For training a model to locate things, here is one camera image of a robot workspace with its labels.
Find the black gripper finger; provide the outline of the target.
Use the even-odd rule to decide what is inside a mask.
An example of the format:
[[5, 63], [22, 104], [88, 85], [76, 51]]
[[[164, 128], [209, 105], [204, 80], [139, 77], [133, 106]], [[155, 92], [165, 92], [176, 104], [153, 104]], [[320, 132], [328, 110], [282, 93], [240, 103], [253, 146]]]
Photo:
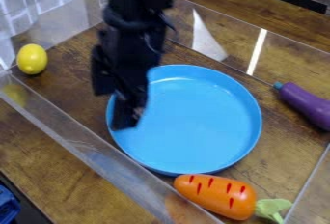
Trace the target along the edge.
[[101, 47], [92, 48], [90, 56], [92, 91], [96, 96], [109, 95], [115, 91], [113, 75], [105, 64]]
[[144, 92], [125, 97], [116, 93], [112, 111], [111, 128], [121, 130], [135, 127], [144, 112], [147, 104], [147, 94]]

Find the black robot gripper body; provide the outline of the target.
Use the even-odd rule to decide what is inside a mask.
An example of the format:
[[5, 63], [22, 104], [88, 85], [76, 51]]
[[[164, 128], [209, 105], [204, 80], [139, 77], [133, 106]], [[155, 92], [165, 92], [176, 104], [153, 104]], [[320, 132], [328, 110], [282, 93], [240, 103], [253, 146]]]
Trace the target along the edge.
[[97, 32], [97, 38], [113, 75], [113, 93], [131, 97], [144, 92], [148, 97], [147, 72], [161, 60], [165, 28], [125, 31], [108, 26]]

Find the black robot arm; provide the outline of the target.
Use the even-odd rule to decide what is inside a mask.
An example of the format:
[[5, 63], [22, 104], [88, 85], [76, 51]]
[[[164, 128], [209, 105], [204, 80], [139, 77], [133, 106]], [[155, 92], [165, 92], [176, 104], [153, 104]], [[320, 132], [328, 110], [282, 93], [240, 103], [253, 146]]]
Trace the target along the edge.
[[148, 98], [147, 73], [163, 56], [164, 10], [172, 0], [108, 0], [102, 10], [105, 28], [92, 48], [92, 91], [113, 95], [111, 128], [136, 126]]

